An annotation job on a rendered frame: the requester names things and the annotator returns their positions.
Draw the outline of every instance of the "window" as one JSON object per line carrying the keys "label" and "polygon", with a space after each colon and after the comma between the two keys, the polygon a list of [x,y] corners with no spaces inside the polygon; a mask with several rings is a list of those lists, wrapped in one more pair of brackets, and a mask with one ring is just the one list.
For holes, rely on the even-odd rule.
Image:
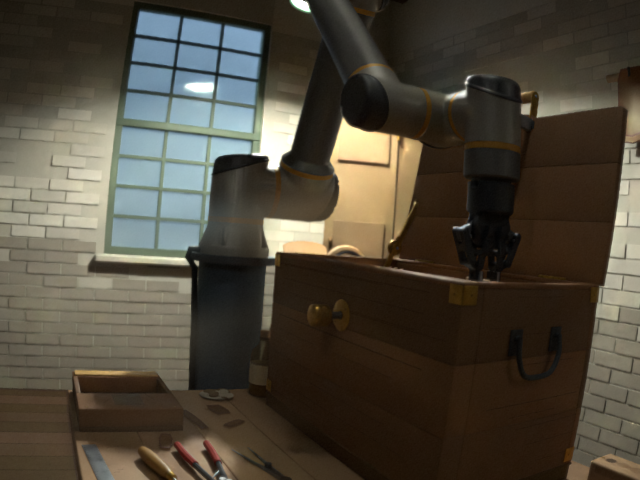
{"label": "window", "polygon": [[105,251],[183,256],[215,159],[259,151],[268,29],[137,6],[122,82]]}

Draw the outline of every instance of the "brick wall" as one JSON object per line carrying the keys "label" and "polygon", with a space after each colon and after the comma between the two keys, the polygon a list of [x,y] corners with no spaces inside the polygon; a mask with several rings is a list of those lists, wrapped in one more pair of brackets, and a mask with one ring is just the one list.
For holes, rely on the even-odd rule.
{"label": "brick wall", "polygon": [[[276,163],[318,45],[275,25],[274,5],[285,3],[173,2],[273,22],[262,153]],[[190,270],[93,261],[104,252],[132,5],[0,0],[0,388],[69,389],[81,368],[157,370],[170,388],[187,388]],[[322,223],[267,220],[265,230],[272,255],[286,241],[322,242]]]}
{"label": "brick wall", "polygon": [[[394,25],[401,24],[401,7],[393,13]],[[396,42],[392,65],[403,81],[434,90],[461,89],[474,73],[513,78],[523,90],[541,94],[540,116],[616,106],[617,84],[607,83],[606,76],[640,65],[640,1],[557,0],[428,44]],[[573,457],[585,465],[608,453],[640,463],[636,145],[627,145],[624,162]]]}

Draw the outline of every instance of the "wooden table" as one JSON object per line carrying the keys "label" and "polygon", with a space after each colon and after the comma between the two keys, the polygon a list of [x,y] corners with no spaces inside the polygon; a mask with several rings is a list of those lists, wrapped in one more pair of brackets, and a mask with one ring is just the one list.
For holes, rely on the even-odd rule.
{"label": "wooden table", "polygon": [[[232,450],[251,456],[248,447],[293,480],[362,480],[362,478],[315,442],[285,421],[265,401],[245,390],[234,390],[235,398],[214,402],[198,392],[174,392],[182,406],[202,420],[208,429],[184,421],[182,432],[171,432],[196,460],[212,472],[202,442],[209,440],[222,457],[234,480],[270,480],[270,475],[238,457]],[[98,445],[115,480],[158,480],[142,463],[138,447],[146,445],[157,452],[180,480],[201,480],[177,455],[158,448],[159,433],[78,432],[69,415],[70,392],[60,390],[0,389],[0,479],[2,480],[95,480],[82,450],[84,444]],[[222,405],[227,415],[216,415],[207,405]],[[244,420],[234,428],[224,427],[231,420]],[[574,464],[568,480],[586,480],[588,469]]]}

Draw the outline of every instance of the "green window frame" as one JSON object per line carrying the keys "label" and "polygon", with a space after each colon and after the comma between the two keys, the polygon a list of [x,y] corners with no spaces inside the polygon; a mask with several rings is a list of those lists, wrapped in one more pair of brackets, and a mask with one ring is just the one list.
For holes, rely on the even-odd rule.
{"label": "green window frame", "polygon": [[[169,38],[170,35],[174,35],[171,33],[173,32],[172,28],[151,29],[153,31],[149,34],[149,28],[146,27],[148,21],[147,24],[145,24],[146,20],[139,22],[141,13],[146,15],[146,18],[160,19],[158,22],[162,19],[168,19],[171,27],[175,26],[175,21],[179,18],[175,38]],[[157,14],[163,15],[163,17],[154,17]],[[185,255],[186,246],[191,245],[182,245],[180,248],[176,248],[178,243],[186,241],[184,237],[180,238],[181,235],[188,233],[189,239],[194,239],[190,243],[195,246],[207,226],[210,179],[217,156],[219,154],[260,151],[270,28],[266,25],[216,15],[140,3],[136,3],[134,6],[133,19],[118,105],[109,185],[105,253],[182,257]],[[210,37],[203,36],[202,30],[198,31],[198,28],[203,28],[203,25],[209,28],[214,24],[220,25],[220,37],[217,43],[213,39],[210,41]],[[238,33],[247,30],[262,32],[260,51],[252,51],[250,48],[243,47],[243,40],[238,40]],[[139,41],[141,46],[138,50],[138,58],[134,59],[136,41]],[[172,63],[169,64],[170,60],[167,59],[170,59],[170,56],[168,55],[164,56],[165,60],[160,60],[165,61],[164,64],[158,63],[158,58],[163,55],[163,49],[170,52],[171,48],[174,50]],[[184,57],[180,57],[183,48],[185,54]],[[149,55],[146,59],[150,58],[151,60],[154,60],[153,55],[158,55],[158,57],[152,62],[144,62],[140,60],[140,58],[145,59],[144,55]],[[193,62],[203,62],[202,59],[209,58],[208,55],[211,58],[215,57],[215,60],[207,64],[210,67],[207,69],[198,68],[200,63],[195,68],[193,67]],[[259,67],[255,75],[245,75],[242,73],[242,68],[245,68],[242,66],[245,65],[243,62],[249,61],[246,65],[253,65],[255,61],[250,60],[251,58],[260,59]],[[169,75],[171,77],[170,84],[166,83],[168,90],[160,89],[159,91],[154,85],[160,85],[158,82],[165,82],[165,80],[168,82]],[[196,79],[211,79],[213,77],[213,79],[204,83],[184,83],[187,81],[185,79],[189,77]],[[226,85],[224,87],[226,90],[223,88],[224,93],[221,98],[218,98],[218,87],[221,81],[223,85]],[[249,86],[249,91],[251,91],[252,83],[256,83],[255,102],[253,104],[251,100],[246,103],[238,102],[238,96],[231,92],[242,92],[243,85]],[[232,88],[234,84],[240,88],[234,90]],[[165,103],[166,114],[162,110]],[[191,112],[206,112],[207,108],[210,108],[207,126],[171,123],[174,114],[176,116],[182,115],[182,118],[189,118],[188,121],[197,123],[191,120],[197,118],[197,115],[192,117]],[[249,125],[251,120],[249,119],[249,123],[247,123],[246,117],[243,116],[247,115],[251,108],[254,109],[253,131],[240,131],[241,128],[237,126],[234,129],[221,128],[233,124],[233,112],[241,112],[241,115],[236,117],[240,119],[238,120],[240,123],[237,125]],[[197,140],[197,142],[189,142],[189,135],[197,135],[197,137],[190,137],[191,140]],[[145,141],[147,137],[153,139],[150,140],[151,143]],[[228,144],[234,143],[234,141],[239,141],[236,143],[241,143],[242,149],[246,150],[237,152],[233,150],[233,147],[230,150],[228,146],[224,145],[225,142]],[[178,148],[180,142],[183,142],[184,146],[187,143],[204,145],[206,142],[204,156],[198,159],[187,158],[188,154],[180,152],[188,152],[189,147],[181,150]],[[153,184],[153,179],[158,170],[159,179],[156,185]],[[190,182],[190,177],[185,175],[185,172],[188,170],[197,172],[197,175],[193,177],[197,181],[204,171],[201,187],[187,185]],[[144,172],[152,172],[152,175],[144,176],[145,180],[140,180]],[[154,202],[156,202],[155,214],[152,211]],[[189,208],[189,205],[195,206],[196,204],[200,208],[198,218],[196,218],[196,209]],[[199,233],[197,239],[194,236],[196,230]]]}

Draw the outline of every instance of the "robotic arm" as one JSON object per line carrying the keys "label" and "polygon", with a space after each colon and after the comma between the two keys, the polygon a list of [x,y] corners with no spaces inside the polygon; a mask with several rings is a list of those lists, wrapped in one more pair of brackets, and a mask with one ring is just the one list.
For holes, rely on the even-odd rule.
{"label": "robotic arm", "polygon": [[317,221],[331,215],[338,180],[330,163],[341,117],[366,131],[465,147],[468,223],[454,240],[470,279],[499,280],[515,255],[514,182],[520,178],[521,93],[512,80],[473,75],[465,89],[444,94],[399,81],[367,27],[389,0],[307,0],[322,35],[292,149],[279,170],[266,157],[229,155],[215,164],[209,224],[202,253],[265,258],[265,217]]}

